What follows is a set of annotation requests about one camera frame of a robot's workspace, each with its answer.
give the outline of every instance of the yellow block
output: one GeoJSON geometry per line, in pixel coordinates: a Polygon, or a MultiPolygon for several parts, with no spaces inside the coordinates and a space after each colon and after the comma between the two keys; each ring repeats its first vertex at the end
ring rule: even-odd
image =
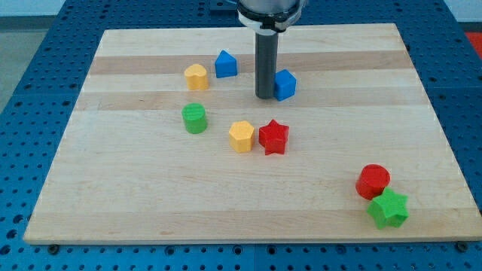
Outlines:
{"type": "Polygon", "coordinates": [[[184,71],[189,90],[207,90],[209,88],[208,72],[200,64],[189,66],[184,71]]]}
{"type": "Polygon", "coordinates": [[[255,128],[246,120],[234,122],[229,129],[229,144],[239,153],[250,151],[255,143],[255,128]]]}

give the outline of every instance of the wooden table surface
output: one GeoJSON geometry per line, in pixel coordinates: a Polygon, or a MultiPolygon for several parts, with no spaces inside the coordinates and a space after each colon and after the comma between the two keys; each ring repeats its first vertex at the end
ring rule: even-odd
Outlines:
{"type": "Polygon", "coordinates": [[[260,100],[250,29],[108,30],[60,142],[24,239],[32,244],[473,240],[482,218],[393,24],[294,26],[278,70],[295,96],[260,100]],[[216,79],[221,50],[235,78],[216,79]],[[200,63],[209,90],[188,91],[200,63]],[[202,103],[208,129],[185,131],[202,103]],[[286,154],[236,153],[228,130],[289,125],[286,154]],[[410,217],[378,230],[355,190],[379,163],[410,217]]]}

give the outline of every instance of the green block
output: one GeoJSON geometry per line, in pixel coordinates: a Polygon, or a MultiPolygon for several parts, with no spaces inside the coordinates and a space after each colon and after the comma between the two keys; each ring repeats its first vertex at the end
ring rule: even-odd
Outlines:
{"type": "Polygon", "coordinates": [[[400,227],[408,218],[407,199],[389,188],[374,197],[368,206],[367,213],[375,220],[378,229],[386,226],[400,227]]]}
{"type": "Polygon", "coordinates": [[[182,109],[182,120],[186,130],[192,134],[204,132],[208,126],[203,105],[190,103],[182,109]]]}

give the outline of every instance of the toy block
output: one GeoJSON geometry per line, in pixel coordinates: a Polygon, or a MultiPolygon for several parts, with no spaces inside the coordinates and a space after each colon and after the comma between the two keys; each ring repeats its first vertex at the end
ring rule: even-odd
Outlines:
{"type": "Polygon", "coordinates": [[[221,51],[214,66],[216,68],[216,78],[226,78],[238,74],[236,59],[225,50],[221,51]]]}
{"type": "Polygon", "coordinates": [[[186,130],[192,134],[204,132],[208,126],[206,110],[198,103],[190,103],[182,109],[182,120],[186,130]]]}
{"type": "Polygon", "coordinates": [[[289,126],[271,120],[259,129],[259,143],[264,147],[264,154],[284,154],[288,142],[289,126]]]}
{"type": "Polygon", "coordinates": [[[296,78],[287,69],[276,73],[274,78],[274,96],[278,101],[293,96],[295,90],[296,78]]]}
{"type": "Polygon", "coordinates": [[[367,165],[355,184],[356,191],[365,199],[371,200],[382,194],[385,187],[389,185],[390,174],[380,165],[367,165]]]}
{"type": "Polygon", "coordinates": [[[255,128],[246,120],[237,121],[229,129],[229,144],[239,152],[248,152],[255,144],[255,128]]]}
{"type": "Polygon", "coordinates": [[[371,201],[367,213],[374,218],[379,230],[386,226],[400,227],[409,216],[407,199],[407,196],[385,188],[380,196],[371,201]]]}
{"type": "Polygon", "coordinates": [[[208,72],[200,64],[189,66],[184,71],[189,90],[207,90],[209,88],[208,72]]]}

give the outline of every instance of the red cylinder block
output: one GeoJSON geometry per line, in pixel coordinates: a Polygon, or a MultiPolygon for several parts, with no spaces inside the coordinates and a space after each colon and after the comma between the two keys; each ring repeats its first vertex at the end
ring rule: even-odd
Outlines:
{"type": "Polygon", "coordinates": [[[365,199],[373,199],[382,194],[390,182],[390,173],[380,165],[367,165],[356,182],[356,191],[365,199]]]}

